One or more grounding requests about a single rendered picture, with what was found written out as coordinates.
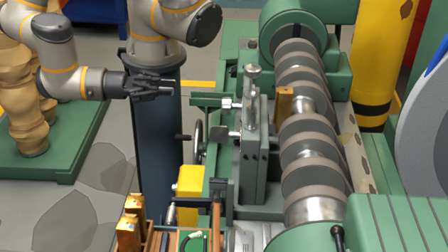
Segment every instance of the yellow floor line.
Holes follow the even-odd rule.
[[[181,80],[181,87],[214,88],[215,81]]]

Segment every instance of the wooden handle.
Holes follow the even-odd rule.
[[[213,252],[221,252],[220,220],[221,220],[221,204],[213,203]]]

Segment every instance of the black cable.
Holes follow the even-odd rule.
[[[204,249],[202,252],[207,252],[207,236],[204,236]]]
[[[185,245],[188,241],[190,241],[190,236],[185,237],[185,239],[181,243],[181,252],[185,252]]]

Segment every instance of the yellow cylinder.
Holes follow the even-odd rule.
[[[360,130],[382,132],[419,0],[361,0],[350,52]]]

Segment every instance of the blue shelf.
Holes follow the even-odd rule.
[[[73,23],[111,23],[118,25],[119,39],[127,40],[126,0],[70,0],[63,9]]]

